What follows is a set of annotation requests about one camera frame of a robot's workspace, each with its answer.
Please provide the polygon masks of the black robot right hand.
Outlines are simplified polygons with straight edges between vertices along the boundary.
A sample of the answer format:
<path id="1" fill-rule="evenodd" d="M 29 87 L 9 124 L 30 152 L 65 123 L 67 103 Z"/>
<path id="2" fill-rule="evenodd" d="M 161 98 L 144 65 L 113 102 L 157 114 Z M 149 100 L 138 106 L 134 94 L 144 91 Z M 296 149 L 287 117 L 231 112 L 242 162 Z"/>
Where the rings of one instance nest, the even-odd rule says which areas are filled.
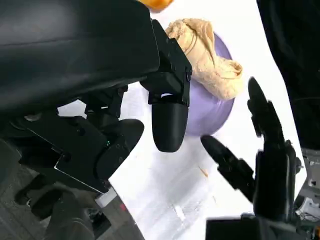
<path id="1" fill-rule="evenodd" d="M 263 149 L 255 157 L 255 169 L 237 158 L 226 146 L 210 135 L 200 141 L 217 163 L 218 172 L 253 204 L 255 215 L 275 222 L 289 222 L 293 214 L 297 157 L 283 129 L 273 103 L 254 77 L 248 82 L 248 109 Z"/>

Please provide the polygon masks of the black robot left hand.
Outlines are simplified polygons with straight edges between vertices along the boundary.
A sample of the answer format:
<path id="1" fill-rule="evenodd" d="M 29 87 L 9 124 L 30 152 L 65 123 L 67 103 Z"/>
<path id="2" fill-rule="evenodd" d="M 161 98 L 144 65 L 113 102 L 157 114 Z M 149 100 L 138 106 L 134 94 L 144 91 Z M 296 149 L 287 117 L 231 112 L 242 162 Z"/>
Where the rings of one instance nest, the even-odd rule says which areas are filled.
<path id="1" fill-rule="evenodd" d="M 158 150 L 184 139 L 192 66 L 137 0 L 0 3 L 0 140 L 22 165 L 104 194 L 144 124 L 120 119 L 132 83 L 148 91 Z"/>

